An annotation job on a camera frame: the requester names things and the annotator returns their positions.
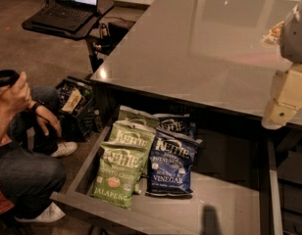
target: white robot part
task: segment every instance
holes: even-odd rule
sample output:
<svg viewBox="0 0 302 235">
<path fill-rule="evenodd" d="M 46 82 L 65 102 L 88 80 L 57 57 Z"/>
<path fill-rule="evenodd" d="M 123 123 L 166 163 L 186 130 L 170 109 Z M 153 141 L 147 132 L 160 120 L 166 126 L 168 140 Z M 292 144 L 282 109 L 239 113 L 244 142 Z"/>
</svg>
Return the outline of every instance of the white robot part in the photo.
<svg viewBox="0 0 302 235">
<path fill-rule="evenodd" d="M 271 100 L 262 119 L 267 129 L 285 126 L 302 108 L 302 0 L 278 26 L 280 36 L 275 43 L 279 44 L 280 54 L 292 65 L 287 71 L 278 71 L 273 79 Z"/>
<path fill-rule="evenodd" d="M 302 64 L 302 0 L 285 18 L 279 48 L 280 54 L 285 59 Z"/>
<path fill-rule="evenodd" d="M 285 126 L 302 108 L 302 65 L 293 64 L 285 72 L 274 77 L 269 101 L 262 125 L 267 129 Z"/>
</svg>

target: jalapeño chip bag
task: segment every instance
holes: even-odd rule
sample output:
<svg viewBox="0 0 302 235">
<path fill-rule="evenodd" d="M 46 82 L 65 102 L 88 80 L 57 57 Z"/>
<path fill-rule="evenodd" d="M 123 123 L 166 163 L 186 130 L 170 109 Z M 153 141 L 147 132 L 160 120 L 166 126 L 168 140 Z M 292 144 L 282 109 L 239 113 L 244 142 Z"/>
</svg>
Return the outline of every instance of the jalapeño chip bag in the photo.
<svg viewBox="0 0 302 235">
<path fill-rule="evenodd" d="M 145 148 L 142 175 L 147 175 L 147 164 L 156 130 L 146 125 L 128 120 L 118 120 L 113 123 L 109 141 L 120 144 L 137 145 Z"/>
<path fill-rule="evenodd" d="M 140 178 L 144 148 L 102 142 L 103 154 L 91 196 L 130 209 L 132 192 Z"/>
<path fill-rule="evenodd" d="M 147 125 L 152 128 L 156 128 L 159 125 L 159 120 L 153 115 L 127 106 L 120 107 L 118 120 L 128 120 L 130 122 Z"/>
<path fill-rule="evenodd" d="M 192 193 L 191 166 L 201 140 L 157 128 L 150 156 L 147 193 L 180 196 Z"/>
</svg>

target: open drawer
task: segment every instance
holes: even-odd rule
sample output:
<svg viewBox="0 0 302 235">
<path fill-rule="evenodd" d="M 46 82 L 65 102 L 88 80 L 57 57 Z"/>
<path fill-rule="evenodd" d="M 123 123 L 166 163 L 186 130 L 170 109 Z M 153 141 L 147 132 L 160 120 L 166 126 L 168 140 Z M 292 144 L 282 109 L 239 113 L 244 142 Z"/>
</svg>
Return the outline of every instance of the open drawer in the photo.
<svg viewBox="0 0 302 235">
<path fill-rule="evenodd" d="M 150 114 L 174 109 L 195 117 L 197 138 L 204 145 L 191 172 L 192 196 L 148 196 L 147 180 L 142 178 L 142 193 L 133 195 L 130 211 L 90 197 L 100 144 L 116 120 L 117 106 L 109 104 L 109 111 L 99 106 L 109 120 L 69 190 L 52 195 L 66 206 L 67 214 L 103 227 L 111 235 L 282 234 L 274 147 L 257 120 L 118 90 L 112 90 L 109 100 Z"/>
</svg>

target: kettle logo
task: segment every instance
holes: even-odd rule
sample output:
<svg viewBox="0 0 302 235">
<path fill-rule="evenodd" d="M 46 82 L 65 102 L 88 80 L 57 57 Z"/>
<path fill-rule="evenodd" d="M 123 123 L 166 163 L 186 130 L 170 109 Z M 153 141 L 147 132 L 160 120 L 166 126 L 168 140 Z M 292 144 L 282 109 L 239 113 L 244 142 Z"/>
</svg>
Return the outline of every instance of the kettle logo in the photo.
<svg viewBox="0 0 302 235">
<path fill-rule="evenodd" d="M 185 159 L 190 158 L 189 151 L 184 149 L 181 142 L 175 139 L 165 140 L 159 137 L 157 139 L 155 149 L 162 152 L 172 153 Z"/>
<path fill-rule="evenodd" d="M 105 150 L 103 159 L 114 165 L 121 165 L 130 168 L 139 167 L 139 157 L 133 156 L 127 149 Z"/>
<path fill-rule="evenodd" d="M 147 141 L 141 139 L 141 134 L 137 132 L 124 132 L 118 130 L 114 141 L 121 144 L 138 145 L 141 147 L 147 146 Z"/>
<path fill-rule="evenodd" d="M 168 129 L 169 131 L 181 132 L 184 130 L 182 121 L 176 121 L 172 118 L 163 120 L 160 124 L 160 127 L 163 129 Z"/>
</svg>

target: knee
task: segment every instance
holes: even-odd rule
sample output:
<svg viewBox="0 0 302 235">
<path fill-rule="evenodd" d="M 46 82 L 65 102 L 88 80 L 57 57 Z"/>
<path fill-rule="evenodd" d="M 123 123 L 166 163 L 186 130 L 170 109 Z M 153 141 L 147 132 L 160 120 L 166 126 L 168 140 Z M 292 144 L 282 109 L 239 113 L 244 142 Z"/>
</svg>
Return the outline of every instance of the knee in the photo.
<svg viewBox="0 0 302 235">
<path fill-rule="evenodd" d="M 66 181 L 67 173 L 60 160 L 50 158 L 45 176 L 48 177 L 47 181 L 54 185 L 54 191 L 59 191 Z"/>
<path fill-rule="evenodd" d="M 54 87 L 43 86 L 33 88 L 31 96 L 33 100 L 43 102 L 53 113 L 56 113 L 60 107 L 60 95 Z"/>
</svg>

